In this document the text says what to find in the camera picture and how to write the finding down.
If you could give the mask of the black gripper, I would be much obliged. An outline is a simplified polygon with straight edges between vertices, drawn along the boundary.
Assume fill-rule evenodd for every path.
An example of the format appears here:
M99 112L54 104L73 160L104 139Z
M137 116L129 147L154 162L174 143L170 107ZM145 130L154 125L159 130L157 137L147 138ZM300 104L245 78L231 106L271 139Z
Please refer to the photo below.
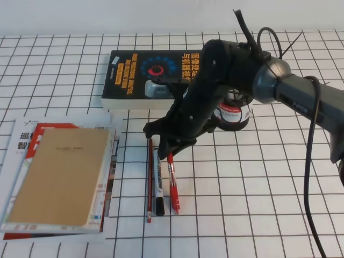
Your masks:
M143 129L147 138L160 136L160 159L166 159L171 152L175 156L195 145L196 138L207 131L206 123L228 92L228 86L219 80L155 79L152 84L164 86L174 97L167 114L147 123Z

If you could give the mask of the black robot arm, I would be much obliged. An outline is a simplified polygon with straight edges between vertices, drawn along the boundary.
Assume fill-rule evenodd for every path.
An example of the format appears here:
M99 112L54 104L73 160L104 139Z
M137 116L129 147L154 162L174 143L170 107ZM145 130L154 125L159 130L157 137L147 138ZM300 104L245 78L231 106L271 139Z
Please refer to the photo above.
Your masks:
M200 55L199 70L191 81L157 79L174 102L167 114L143 129L146 137L160 136L159 156L177 154L214 129L209 119L231 89L256 101L281 102L330 133L330 159L343 164L343 91L300 77L289 65L247 44L208 41Z

